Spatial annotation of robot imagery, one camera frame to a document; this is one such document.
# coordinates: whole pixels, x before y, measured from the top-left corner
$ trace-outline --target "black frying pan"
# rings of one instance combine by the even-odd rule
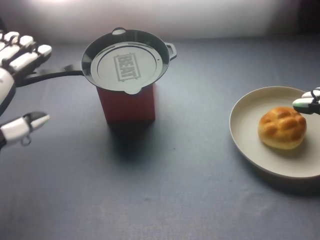
[[[51,78],[79,75],[85,76],[98,88],[136,94],[141,88],[157,81],[176,57],[173,44],[165,43],[148,32],[118,27],[87,47],[81,69],[68,65],[58,70],[39,70],[27,76],[18,87]]]

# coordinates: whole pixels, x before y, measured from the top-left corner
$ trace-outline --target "gray tablecloth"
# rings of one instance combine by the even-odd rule
[[[1,121],[37,110],[51,120],[30,146],[1,151],[1,240],[320,239],[319,197],[261,180],[229,132],[244,94],[320,86],[320,37],[174,44],[156,121],[135,139],[110,130],[82,76],[17,90]],[[55,46],[43,68],[80,61],[85,47]]]

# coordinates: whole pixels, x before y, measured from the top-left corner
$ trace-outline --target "printed logo on pan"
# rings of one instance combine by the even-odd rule
[[[119,82],[141,78],[137,58],[134,53],[114,57],[116,74]]]

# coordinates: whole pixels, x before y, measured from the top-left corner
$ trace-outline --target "bread roll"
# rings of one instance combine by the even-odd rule
[[[294,149],[299,146],[307,130],[306,119],[291,107],[276,107],[259,122],[258,135],[266,145],[277,149]]]

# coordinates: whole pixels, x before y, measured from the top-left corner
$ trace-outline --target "beige plate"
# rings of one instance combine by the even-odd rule
[[[283,86],[260,88],[243,96],[232,109],[229,124],[236,146],[250,162],[268,173],[297,179],[320,176],[319,115],[303,114],[306,134],[296,149],[271,148],[258,137],[258,124],[264,114],[275,107],[292,107],[303,93]]]

